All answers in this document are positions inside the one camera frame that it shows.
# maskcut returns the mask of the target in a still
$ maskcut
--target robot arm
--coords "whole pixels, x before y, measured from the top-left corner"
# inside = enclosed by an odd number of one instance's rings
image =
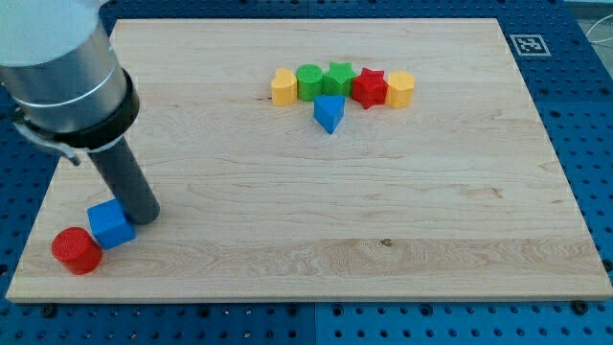
[[[0,81],[17,107],[19,132],[77,165],[85,150],[137,224],[159,204],[123,134],[139,110],[98,16],[106,0],[1,0]]]

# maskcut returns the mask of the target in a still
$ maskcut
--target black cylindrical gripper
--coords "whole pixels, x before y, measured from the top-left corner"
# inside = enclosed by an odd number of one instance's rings
[[[124,137],[110,148],[89,152],[88,155],[106,185],[122,204],[129,221],[148,224],[157,218],[160,204]]]

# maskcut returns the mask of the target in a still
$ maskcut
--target red cylinder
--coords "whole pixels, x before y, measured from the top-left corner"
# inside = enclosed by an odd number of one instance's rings
[[[98,266],[102,250],[83,228],[70,227],[57,234],[51,252],[73,274],[85,274]]]

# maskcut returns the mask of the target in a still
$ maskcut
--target toy block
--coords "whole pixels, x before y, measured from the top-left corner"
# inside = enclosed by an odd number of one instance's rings
[[[298,100],[298,80],[294,72],[279,68],[275,72],[275,79],[270,82],[272,90],[272,104],[286,106]]]
[[[364,109],[376,104],[385,104],[387,82],[384,71],[362,68],[362,74],[353,79],[352,99],[360,102]]]
[[[324,71],[319,66],[306,64],[296,70],[298,99],[313,102],[322,94]]]
[[[331,62],[324,75],[324,95],[351,96],[355,76],[351,62]]]
[[[315,98],[315,120],[327,133],[332,134],[343,119],[345,96],[319,96]]]
[[[415,77],[406,71],[392,72],[387,78],[385,103],[394,109],[408,106],[413,99]]]
[[[71,273],[82,275],[94,270],[102,259],[102,250],[83,228],[61,231],[51,243],[51,253]]]
[[[127,221],[122,205],[117,199],[112,199],[87,210],[92,234],[104,249],[116,247],[122,243],[134,240],[136,232]]]

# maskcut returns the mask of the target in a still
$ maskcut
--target table surface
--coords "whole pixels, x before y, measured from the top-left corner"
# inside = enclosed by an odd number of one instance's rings
[[[162,204],[71,276],[49,245],[111,197],[61,161],[14,302],[604,299],[611,286],[495,20],[125,20],[128,132]],[[274,107],[277,67],[408,70],[413,104]]]

